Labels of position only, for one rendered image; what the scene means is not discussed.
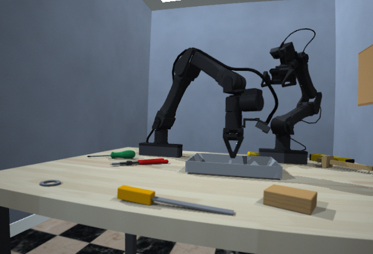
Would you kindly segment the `dark grey metal washer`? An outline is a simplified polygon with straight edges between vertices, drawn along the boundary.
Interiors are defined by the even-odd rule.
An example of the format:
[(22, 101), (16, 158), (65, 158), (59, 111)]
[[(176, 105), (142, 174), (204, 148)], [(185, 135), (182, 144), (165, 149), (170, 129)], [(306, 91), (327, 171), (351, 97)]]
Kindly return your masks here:
[[(52, 184), (45, 184), (45, 183), (49, 183), (49, 182), (55, 182), (55, 183), (52, 183)], [(56, 186), (56, 185), (59, 185), (61, 183), (61, 181), (59, 180), (45, 180), (45, 181), (42, 181), (40, 182), (40, 186)]]

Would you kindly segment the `red-handled pliers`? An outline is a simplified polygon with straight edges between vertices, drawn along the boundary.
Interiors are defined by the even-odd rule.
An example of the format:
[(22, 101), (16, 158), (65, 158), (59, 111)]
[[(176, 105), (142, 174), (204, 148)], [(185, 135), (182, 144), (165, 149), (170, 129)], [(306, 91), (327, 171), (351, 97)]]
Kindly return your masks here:
[(157, 159), (112, 163), (112, 165), (124, 165), (124, 164), (126, 164), (127, 166), (131, 166), (132, 164), (142, 165), (142, 164), (164, 164), (164, 163), (168, 163), (168, 160), (164, 160), (164, 158), (157, 158)]

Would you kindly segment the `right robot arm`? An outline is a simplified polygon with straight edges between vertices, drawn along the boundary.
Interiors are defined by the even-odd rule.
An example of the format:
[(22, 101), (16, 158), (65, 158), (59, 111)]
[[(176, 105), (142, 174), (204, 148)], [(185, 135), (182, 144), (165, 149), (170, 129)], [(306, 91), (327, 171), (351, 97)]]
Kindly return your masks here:
[(155, 129), (154, 142), (139, 143), (140, 146), (171, 148), (181, 148), (183, 146), (182, 144), (168, 143), (168, 129), (171, 129), (175, 122), (176, 110), (185, 90), (191, 81), (198, 77), (201, 70), (223, 87), (223, 93), (233, 94), (230, 97), (226, 97), (225, 112), (261, 111), (263, 109), (262, 90), (257, 88), (245, 89), (246, 79), (243, 76), (225, 68), (197, 50), (189, 48), (176, 62), (174, 66), (175, 75), (170, 92), (160, 111), (155, 116), (152, 126), (152, 129)]

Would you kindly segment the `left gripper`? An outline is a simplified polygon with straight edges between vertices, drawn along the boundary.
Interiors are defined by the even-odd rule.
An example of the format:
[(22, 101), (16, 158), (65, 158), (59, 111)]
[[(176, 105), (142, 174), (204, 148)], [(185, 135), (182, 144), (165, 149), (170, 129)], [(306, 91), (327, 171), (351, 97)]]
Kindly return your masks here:
[[(292, 65), (286, 62), (286, 55), (283, 54), (283, 57), (280, 58), (280, 65), (276, 66), (276, 68), (270, 69), (269, 73), (272, 76), (272, 79), (268, 75), (267, 71), (263, 72), (263, 75), (267, 78), (270, 82), (270, 85), (281, 85), (282, 87), (296, 85), (296, 75), (295, 70)], [(290, 82), (285, 84), (285, 82)]]

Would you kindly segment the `tan wooden block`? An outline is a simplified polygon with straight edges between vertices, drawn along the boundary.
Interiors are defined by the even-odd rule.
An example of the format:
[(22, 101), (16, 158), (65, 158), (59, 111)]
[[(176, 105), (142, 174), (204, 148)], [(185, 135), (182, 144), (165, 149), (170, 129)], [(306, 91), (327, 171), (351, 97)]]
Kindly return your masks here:
[(263, 191), (263, 204), (311, 215), (317, 192), (274, 184)]

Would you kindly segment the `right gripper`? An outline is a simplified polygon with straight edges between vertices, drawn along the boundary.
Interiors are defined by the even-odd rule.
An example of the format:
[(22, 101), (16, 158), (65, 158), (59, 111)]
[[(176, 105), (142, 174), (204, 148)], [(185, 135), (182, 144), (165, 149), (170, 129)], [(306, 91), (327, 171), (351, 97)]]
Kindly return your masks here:
[[(239, 112), (239, 111), (226, 112), (225, 128), (223, 128), (223, 140), (226, 144), (227, 150), (229, 152), (229, 156), (231, 158), (236, 157), (237, 152), (240, 148), (240, 145), (242, 144), (242, 141), (244, 139), (243, 128), (245, 128), (245, 121), (258, 121), (268, 126), (268, 124), (266, 122), (261, 121), (260, 118), (243, 119), (243, 125), (242, 125), (242, 112)], [(231, 150), (231, 146), (228, 140), (238, 141), (234, 152)]]

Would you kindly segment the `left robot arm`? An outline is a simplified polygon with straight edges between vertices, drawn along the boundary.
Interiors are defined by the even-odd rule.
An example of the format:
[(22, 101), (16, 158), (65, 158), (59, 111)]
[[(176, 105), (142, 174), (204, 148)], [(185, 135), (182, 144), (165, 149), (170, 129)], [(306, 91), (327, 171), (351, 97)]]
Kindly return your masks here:
[[(272, 133), (276, 135), (276, 146), (274, 150), (264, 150), (266, 148), (259, 148), (259, 152), (308, 154), (307, 151), (290, 149), (290, 135), (294, 135), (293, 129), (296, 123), (305, 117), (319, 113), (322, 101), (322, 92), (317, 92), (309, 75), (309, 56), (305, 52), (297, 53), (292, 42), (284, 44), (282, 48), (272, 48), (269, 53), (274, 59), (282, 58), (285, 53), (287, 64), (291, 64), (295, 69), (295, 74), (302, 91), (302, 97), (297, 104), (298, 106), (294, 110), (283, 116), (277, 116), (271, 120), (271, 130)], [(314, 98), (315, 100), (313, 102), (309, 102), (309, 99)]]

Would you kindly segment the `green-handled screwdriver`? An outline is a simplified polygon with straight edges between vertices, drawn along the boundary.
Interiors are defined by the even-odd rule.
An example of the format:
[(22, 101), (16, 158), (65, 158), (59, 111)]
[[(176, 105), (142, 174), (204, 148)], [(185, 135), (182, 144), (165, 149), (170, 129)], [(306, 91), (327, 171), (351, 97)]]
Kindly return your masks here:
[(111, 156), (111, 158), (134, 158), (135, 152), (131, 150), (122, 152), (112, 152), (111, 155), (89, 155), (89, 157), (105, 157)]

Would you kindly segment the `yellow spirit level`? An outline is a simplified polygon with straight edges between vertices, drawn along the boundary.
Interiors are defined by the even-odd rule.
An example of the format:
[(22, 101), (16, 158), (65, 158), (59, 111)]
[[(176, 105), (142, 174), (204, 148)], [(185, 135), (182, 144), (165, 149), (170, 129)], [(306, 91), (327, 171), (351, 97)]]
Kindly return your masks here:
[[(310, 154), (309, 155), (309, 160), (312, 160), (312, 161), (317, 161), (317, 158), (321, 158), (322, 154)], [(348, 163), (354, 163), (354, 159), (351, 159), (351, 158), (343, 158), (343, 157), (335, 157), (334, 156), (334, 160), (338, 160), (338, 161), (344, 161), (344, 162), (348, 162)]]

